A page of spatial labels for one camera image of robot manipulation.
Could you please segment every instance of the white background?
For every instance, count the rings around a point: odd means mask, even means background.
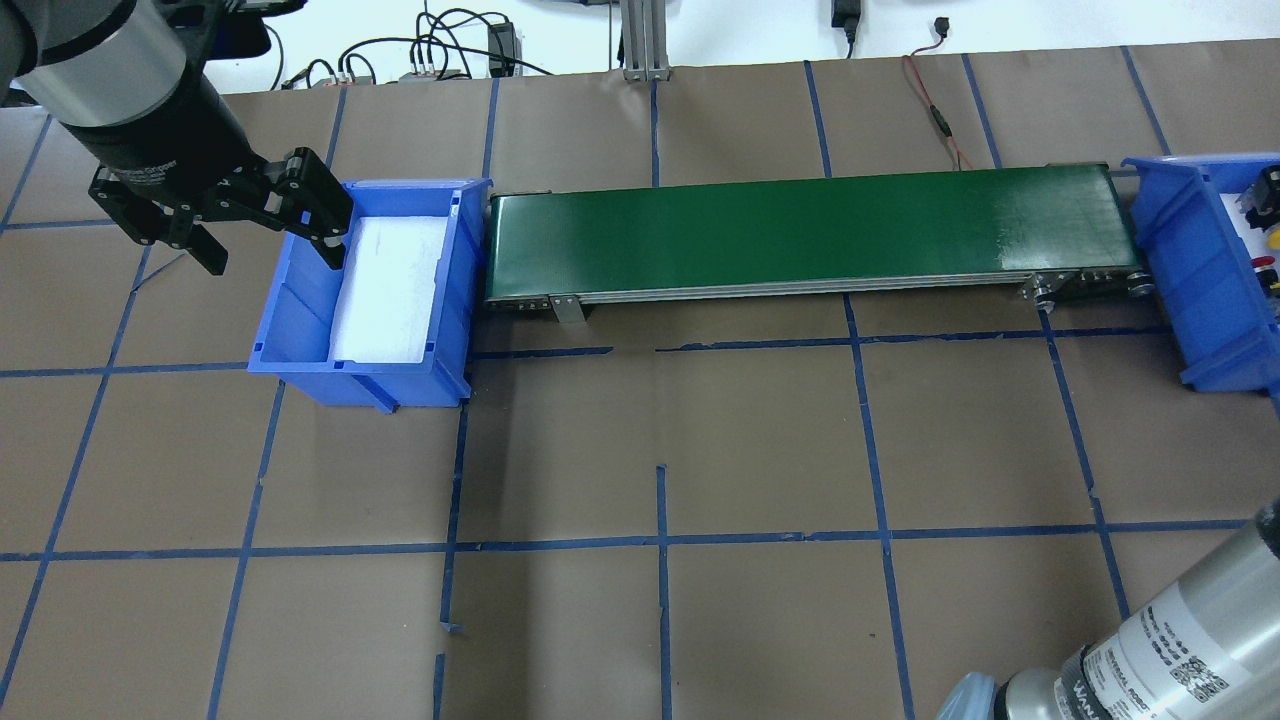
[[[429,0],[433,13],[454,5]],[[599,72],[617,50],[608,6],[573,0],[467,0],[471,10],[511,15],[524,59],[554,73]],[[269,20],[284,38],[289,77],[312,58],[330,63],[347,46],[379,36],[411,36],[417,0],[311,0]],[[1277,0],[863,0],[855,58],[900,55],[933,42],[933,18],[951,18],[940,53],[1153,45],[1202,40],[1280,37]],[[831,0],[667,0],[672,65],[728,65],[844,58],[844,32],[831,24]],[[481,26],[457,31],[462,45],[486,49]],[[364,53],[379,82],[410,70],[407,44]],[[266,90],[276,50],[251,60],[210,63],[206,74],[223,92]],[[483,76],[483,58],[476,74]]]

